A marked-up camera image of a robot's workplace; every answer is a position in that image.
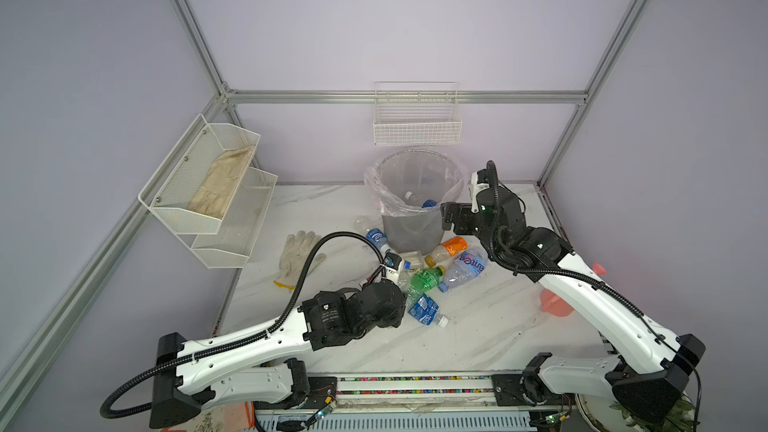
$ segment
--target red plastic object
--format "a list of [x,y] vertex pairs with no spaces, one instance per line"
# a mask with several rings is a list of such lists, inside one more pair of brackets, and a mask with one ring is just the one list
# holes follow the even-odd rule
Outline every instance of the red plastic object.
[[[608,273],[605,268],[597,262],[592,264],[592,271],[597,275],[605,275]],[[557,317],[567,317],[574,311],[574,308],[568,305],[566,301],[561,299],[556,293],[547,289],[544,289],[538,298],[542,301],[542,310]]]

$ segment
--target white wire basket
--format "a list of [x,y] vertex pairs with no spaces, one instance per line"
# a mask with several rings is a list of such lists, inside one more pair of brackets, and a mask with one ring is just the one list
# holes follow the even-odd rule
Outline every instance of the white wire basket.
[[373,141],[378,146],[458,143],[462,118],[456,82],[377,82]]
[[215,235],[197,235],[190,250],[208,268],[245,267],[264,223],[277,176],[248,167]]
[[229,215],[234,197],[240,189],[245,172],[237,179],[234,196],[223,206],[222,218],[206,216],[199,212],[187,210],[192,197],[205,180],[211,163],[226,150],[243,149],[253,146],[247,163],[251,163],[259,143],[259,134],[227,123],[208,123],[199,116],[197,120],[204,122],[203,129],[197,133],[192,145],[187,149],[168,179],[160,187],[154,197],[148,198],[145,190],[151,180],[139,193],[139,200],[152,214],[157,217],[174,234],[217,234]]

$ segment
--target work glove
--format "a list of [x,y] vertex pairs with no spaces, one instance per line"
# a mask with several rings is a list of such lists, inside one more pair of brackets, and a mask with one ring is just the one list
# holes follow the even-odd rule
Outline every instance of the work glove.
[[[296,288],[296,283],[299,281],[304,262],[306,262],[306,258],[310,254],[312,247],[314,247],[321,238],[320,235],[315,235],[314,232],[306,233],[304,231],[300,231],[295,236],[293,234],[288,236],[286,239],[286,246],[283,249],[283,255],[280,256],[280,276],[275,280],[275,285],[291,290]],[[325,254],[315,255],[315,259],[312,261],[312,265],[307,274],[312,273],[312,271],[315,270],[315,267],[320,265],[325,259]]]

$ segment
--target white marble surface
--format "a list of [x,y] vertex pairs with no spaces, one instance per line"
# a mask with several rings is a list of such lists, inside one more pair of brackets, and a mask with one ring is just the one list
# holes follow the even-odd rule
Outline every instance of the white marble surface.
[[[551,227],[535,188],[510,185],[525,202],[530,226]],[[283,311],[291,291],[272,283],[288,234],[353,230],[360,216],[376,216],[365,186],[278,186],[254,254],[243,269],[222,333],[264,322]],[[446,232],[444,239],[453,236]],[[479,245],[474,237],[466,237]],[[307,278],[300,301],[320,290],[355,286],[376,266],[375,255],[353,238],[333,239],[327,259]],[[447,294],[430,293],[451,318],[446,328],[406,316],[399,328],[376,328],[344,347],[300,354],[309,372],[399,372],[523,368],[538,352],[600,357],[598,332],[578,313],[559,318],[539,311],[542,287],[490,264],[480,277]]]

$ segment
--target orange label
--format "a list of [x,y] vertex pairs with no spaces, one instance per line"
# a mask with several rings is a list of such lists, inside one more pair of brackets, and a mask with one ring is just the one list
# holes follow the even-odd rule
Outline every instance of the orange label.
[[458,252],[461,252],[462,250],[467,249],[467,241],[464,240],[464,238],[461,237],[454,237],[451,240],[447,240],[442,244],[443,247],[446,248],[448,251],[448,254],[453,257]]

